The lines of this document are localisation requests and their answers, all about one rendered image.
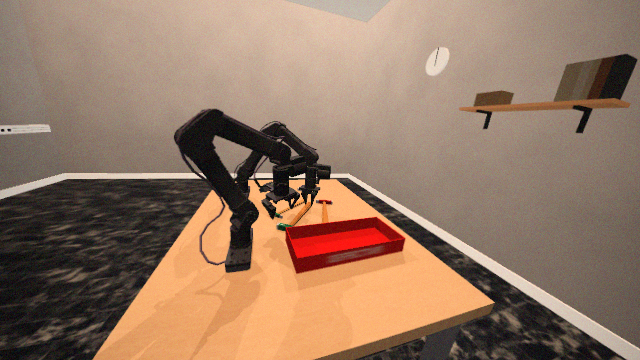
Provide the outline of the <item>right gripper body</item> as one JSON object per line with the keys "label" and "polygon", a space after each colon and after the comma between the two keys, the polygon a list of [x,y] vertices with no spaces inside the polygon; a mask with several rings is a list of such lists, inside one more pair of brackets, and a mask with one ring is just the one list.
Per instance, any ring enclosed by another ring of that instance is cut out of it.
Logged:
{"label": "right gripper body", "polygon": [[[287,181],[285,184],[284,183],[276,183],[276,182],[268,182],[266,184],[263,184],[263,186],[260,186],[260,188],[262,187],[268,187],[269,191],[268,193],[266,193],[266,198],[262,199],[261,202],[263,204],[265,204],[267,207],[270,207],[273,205],[273,203],[277,204],[277,202],[281,201],[281,200],[285,200],[285,201],[290,201],[298,196],[300,196],[300,193],[297,192],[295,189],[289,187],[289,181]],[[274,190],[273,190],[274,189]],[[271,203],[271,200],[273,200],[273,203]]]}

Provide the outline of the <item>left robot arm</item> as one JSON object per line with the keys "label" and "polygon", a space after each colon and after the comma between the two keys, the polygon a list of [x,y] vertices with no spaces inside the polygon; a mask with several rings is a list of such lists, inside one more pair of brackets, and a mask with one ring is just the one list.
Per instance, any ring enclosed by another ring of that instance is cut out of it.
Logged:
{"label": "left robot arm", "polygon": [[[285,124],[283,124],[285,127],[282,124],[280,125],[281,126],[279,126],[279,123],[274,123],[260,132],[272,137],[285,137],[283,141],[287,145],[289,145],[294,151],[296,151],[299,156],[305,157],[305,162],[308,166],[307,172],[305,173],[306,178],[309,178],[309,180],[316,178],[316,172],[317,172],[318,179],[329,180],[330,174],[331,174],[331,166],[317,164],[319,155],[312,148],[308,147],[303,142],[301,142],[289,130],[287,130],[285,128],[286,127]],[[237,185],[240,187],[242,192],[247,196],[247,198],[250,191],[250,186],[248,186],[247,179],[253,176],[256,166],[262,157],[263,157],[263,154],[253,150],[250,156],[248,157],[248,159],[246,160],[246,162],[242,166],[240,166],[240,168],[237,171],[237,176],[235,178],[235,181],[237,181],[236,182]],[[315,165],[322,165],[322,166],[315,166]],[[330,173],[329,173],[329,167],[330,167]],[[247,189],[247,186],[249,190]]]}

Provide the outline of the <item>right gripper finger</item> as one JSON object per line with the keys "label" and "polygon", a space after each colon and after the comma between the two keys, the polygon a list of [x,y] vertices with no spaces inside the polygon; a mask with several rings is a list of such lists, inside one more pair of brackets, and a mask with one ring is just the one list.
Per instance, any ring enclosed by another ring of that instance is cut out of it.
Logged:
{"label": "right gripper finger", "polygon": [[[261,203],[262,203],[262,202],[261,202]],[[274,219],[274,217],[275,217],[275,213],[276,213],[276,209],[277,209],[277,208],[276,208],[274,205],[272,205],[272,206],[270,206],[270,207],[267,207],[267,206],[266,206],[265,204],[263,204],[263,203],[262,203],[262,205],[265,207],[265,209],[267,210],[267,212],[268,212],[268,214],[269,214],[270,218],[273,220],[273,219]],[[268,208],[270,208],[270,210],[269,210]],[[271,211],[272,211],[272,213],[271,213]]]}
{"label": "right gripper finger", "polygon": [[290,200],[290,201],[288,201],[288,204],[289,204],[290,209],[293,209],[293,207],[294,207],[295,203],[298,201],[298,199],[299,199],[299,198],[300,198],[300,196],[298,196],[298,197],[294,198],[294,201],[293,201],[293,203],[292,203],[292,204],[291,204],[291,200]]}

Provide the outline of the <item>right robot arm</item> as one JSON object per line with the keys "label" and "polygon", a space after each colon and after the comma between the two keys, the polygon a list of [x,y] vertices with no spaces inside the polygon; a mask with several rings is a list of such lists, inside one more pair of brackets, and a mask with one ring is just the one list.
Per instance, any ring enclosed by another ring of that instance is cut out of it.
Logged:
{"label": "right robot arm", "polygon": [[233,214],[229,219],[232,225],[225,267],[247,266],[251,262],[252,225],[257,221],[259,211],[221,162],[212,143],[215,135],[269,157],[271,163],[277,164],[273,166],[273,181],[278,184],[285,184],[289,181],[289,176],[306,173],[305,157],[291,157],[291,149],[287,145],[233,121],[218,109],[209,109],[194,124],[190,124],[190,128],[181,132],[188,122],[176,130],[175,143],[179,143],[184,154],[188,154],[186,156],[195,163],[239,219]]}

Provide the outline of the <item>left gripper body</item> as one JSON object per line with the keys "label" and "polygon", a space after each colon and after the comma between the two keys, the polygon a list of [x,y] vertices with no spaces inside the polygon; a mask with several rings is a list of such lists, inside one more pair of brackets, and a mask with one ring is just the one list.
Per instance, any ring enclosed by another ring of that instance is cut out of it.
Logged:
{"label": "left gripper body", "polygon": [[[315,195],[320,191],[321,187],[317,187],[316,181],[318,178],[310,179],[305,177],[305,185],[299,187],[299,190],[302,190],[302,193]],[[320,180],[319,180],[320,181]],[[305,187],[306,186],[306,187]]]}

